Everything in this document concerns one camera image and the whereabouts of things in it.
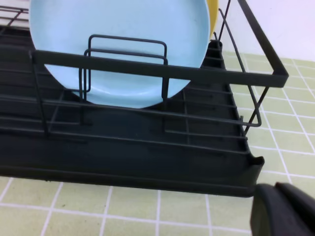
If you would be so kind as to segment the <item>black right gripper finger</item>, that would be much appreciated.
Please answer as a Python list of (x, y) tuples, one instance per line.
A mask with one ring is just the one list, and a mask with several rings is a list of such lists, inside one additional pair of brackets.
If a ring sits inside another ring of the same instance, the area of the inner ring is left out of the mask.
[(259, 184), (250, 226), (253, 236), (313, 236), (315, 199), (289, 183)]

